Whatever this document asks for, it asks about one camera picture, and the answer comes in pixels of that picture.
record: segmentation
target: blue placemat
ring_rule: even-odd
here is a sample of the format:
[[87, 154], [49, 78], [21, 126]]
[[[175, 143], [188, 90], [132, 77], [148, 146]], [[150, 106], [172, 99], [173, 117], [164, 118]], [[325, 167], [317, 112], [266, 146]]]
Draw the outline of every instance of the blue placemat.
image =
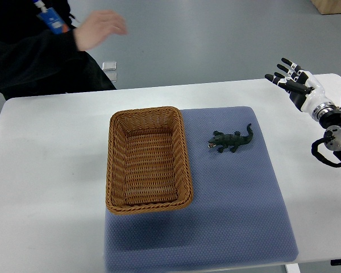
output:
[[[172, 212], [106, 211], [107, 272], [166, 272], [291, 262], [298, 250], [250, 107], [182, 110], [193, 202]], [[213, 131], [254, 137], [236, 153], [208, 149]]]

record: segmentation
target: black cable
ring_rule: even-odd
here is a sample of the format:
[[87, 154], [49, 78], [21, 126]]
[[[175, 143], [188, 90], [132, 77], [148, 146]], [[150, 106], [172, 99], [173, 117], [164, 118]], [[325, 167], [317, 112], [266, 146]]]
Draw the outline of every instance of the black cable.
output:
[[322, 143], [325, 142], [330, 142], [331, 138], [330, 137], [325, 137], [325, 138], [321, 138], [316, 140], [315, 142], [313, 142], [312, 144], [312, 155], [317, 158], [320, 162], [322, 162], [323, 164], [326, 164], [330, 167], [334, 167], [334, 168], [340, 168], [341, 167], [341, 162], [340, 163], [334, 163], [329, 161], [328, 159], [326, 159], [319, 151], [318, 151], [318, 146]]

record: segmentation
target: concrete floor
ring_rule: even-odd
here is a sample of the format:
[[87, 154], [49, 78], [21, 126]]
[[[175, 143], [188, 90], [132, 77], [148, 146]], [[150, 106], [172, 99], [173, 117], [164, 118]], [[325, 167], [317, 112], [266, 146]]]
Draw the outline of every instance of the concrete floor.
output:
[[[309, 0], [69, 3], [79, 21], [99, 9], [125, 17], [127, 36], [112, 36], [89, 52], [99, 64], [117, 61], [118, 89], [263, 78], [277, 70], [282, 57], [314, 74], [341, 76], [341, 14], [320, 15]], [[0, 94], [0, 111], [4, 102]], [[329, 261], [301, 264], [300, 269], [341, 273], [341, 266], [331, 267]], [[286, 271], [275, 266], [232, 272]]]

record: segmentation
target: brown woven basket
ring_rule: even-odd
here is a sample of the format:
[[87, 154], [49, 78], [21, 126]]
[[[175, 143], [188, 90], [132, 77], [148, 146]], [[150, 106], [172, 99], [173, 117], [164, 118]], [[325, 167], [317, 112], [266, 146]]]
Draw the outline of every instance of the brown woven basket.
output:
[[106, 206], [114, 214], [182, 209], [193, 199], [181, 112], [126, 110], [110, 120]]

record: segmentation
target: person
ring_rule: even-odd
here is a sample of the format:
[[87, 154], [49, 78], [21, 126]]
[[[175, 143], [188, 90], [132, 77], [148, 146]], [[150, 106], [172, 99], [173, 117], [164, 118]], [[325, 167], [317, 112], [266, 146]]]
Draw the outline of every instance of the person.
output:
[[70, 31], [53, 34], [37, 16], [32, 0], [0, 0], [0, 93], [14, 97], [112, 90], [115, 86], [86, 52], [109, 35], [127, 33], [124, 18], [112, 10], [93, 11], [72, 25], [67, 0], [43, 0]]

